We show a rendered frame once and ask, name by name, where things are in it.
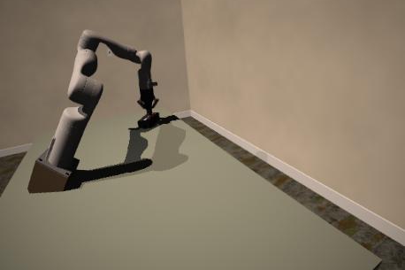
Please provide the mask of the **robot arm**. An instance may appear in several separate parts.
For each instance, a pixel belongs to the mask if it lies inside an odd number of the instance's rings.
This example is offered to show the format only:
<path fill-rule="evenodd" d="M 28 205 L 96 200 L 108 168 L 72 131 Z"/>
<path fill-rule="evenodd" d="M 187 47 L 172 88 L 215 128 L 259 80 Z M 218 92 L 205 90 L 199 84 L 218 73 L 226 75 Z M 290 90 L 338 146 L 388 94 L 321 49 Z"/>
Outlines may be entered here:
<path fill-rule="evenodd" d="M 85 30 L 78 43 L 73 76 L 68 88 L 68 98 L 82 106 L 66 108 L 62 114 L 46 156 L 46 160 L 53 166 L 67 168 L 71 165 L 80 139 L 103 93 L 103 84 L 89 78 L 97 69 L 95 52 L 100 42 L 106 44 L 117 57 L 141 64 L 141 69 L 138 70 L 140 89 L 157 86 L 157 82 L 151 80 L 152 57 L 149 51 L 137 50 L 135 55 L 135 48 L 115 42 L 97 32 Z"/>

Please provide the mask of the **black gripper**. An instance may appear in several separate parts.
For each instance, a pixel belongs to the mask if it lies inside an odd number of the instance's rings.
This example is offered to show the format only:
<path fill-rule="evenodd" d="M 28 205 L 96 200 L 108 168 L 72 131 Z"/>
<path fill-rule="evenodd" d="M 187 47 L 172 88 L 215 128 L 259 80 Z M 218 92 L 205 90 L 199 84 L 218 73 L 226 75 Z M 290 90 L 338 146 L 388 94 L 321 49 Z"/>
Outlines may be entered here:
<path fill-rule="evenodd" d="M 159 99 L 156 99 L 154 96 L 153 88 L 151 89 L 140 89 L 141 99 L 137 101 L 137 103 L 143 108 L 147 110 L 147 114 L 149 116 L 152 115 L 152 109 L 156 106 Z M 148 96 L 146 96 L 149 94 Z M 152 105 L 152 102 L 154 103 Z M 144 107 L 143 107 L 144 106 Z"/>

